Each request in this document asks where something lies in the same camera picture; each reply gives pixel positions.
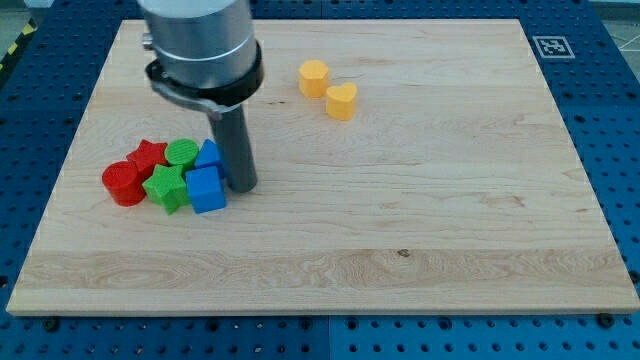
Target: blue cube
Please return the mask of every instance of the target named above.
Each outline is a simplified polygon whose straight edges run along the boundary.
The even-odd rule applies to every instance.
[[[220,150],[218,149],[218,145],[209,139],[206,139],[202,144],[202,148],[200,148],[200,152],[198,153],[194,166],[196,169],[215,166],[218,168],[218,175],[220,176],[220,179],[224,178],[224,169],[222,166]]]
[[[186,178],[187,193],[197,214],[227,206],[218,168],[213,166],[187,171]]]

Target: green star block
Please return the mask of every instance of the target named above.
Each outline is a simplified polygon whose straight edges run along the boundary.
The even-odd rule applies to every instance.
[[[156,165],[153,169],[153,175],[142,183],[149,200],[164,206],[169,215],[178,210],[180,206],[191,203],[182,172],[182,165],[172,167]]]
[[[186,171],[194,168],[198,152],[198,144],[195,141],[179,139],[167,146],[164,150],[164,156],[167,158],[169,165],[182,165],[182,175],[184,175]]]

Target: cluster of blocks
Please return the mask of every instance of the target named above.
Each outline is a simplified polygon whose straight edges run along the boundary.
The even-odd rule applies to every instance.
[[[102,183],[120,206],[133,206],[145,196],[167,214],[191,204],[203,212],[224,208],[224,169],[218,146],[211,140],[202,148],[190,139],[170,144],[142,140],[127,161],[111,164]]]
[[[310,99],[327,95],[326,111],[334,119],[347,121],[356,112],[356,84],[329,86],[329,67],[321,60],[305,61],[298,69],[298,87]]]

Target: yellow block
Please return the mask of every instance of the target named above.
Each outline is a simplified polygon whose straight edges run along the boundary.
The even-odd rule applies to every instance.
[[[308,98],[323,97],[329,86],[329,67],[320,60],[305,61],[298,70],[298,85]]]
[[[9,53],[9,55],[13,55],[13,53],[16,51],[17,48],[18,48],[18,44],[13,43],[13,45],[9,47],[9,50],[7,50],[7,52]]]
[[[32,32],[34,32],[34,31],[35,31],[35,29],[33,28],[33,26],[27,24],[22,29],[22,35],[27,36],[27,35],[31,34]]]
[[[344,83],[327,89],[327,114],[334,119],[349,120],[356,112],[356,94],[358,87],[354,83]]]

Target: blue perforated panel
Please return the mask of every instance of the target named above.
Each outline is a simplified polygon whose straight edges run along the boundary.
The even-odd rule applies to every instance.
[[[638,279],[640,85],[586,2],[252,0],[251,6],[256,18],[520,19],[616,242]],[[3,310],[120,22],[139,17],[133,0],[57,0],[0,92]],[[575,58],[545,57],[534,36],[564,37]],[[2,311],[0,359],[639,358],[640,317],[611,320],[65,318],[56,323],[15,319]],[[56,324],[57,330],[45,330]]]

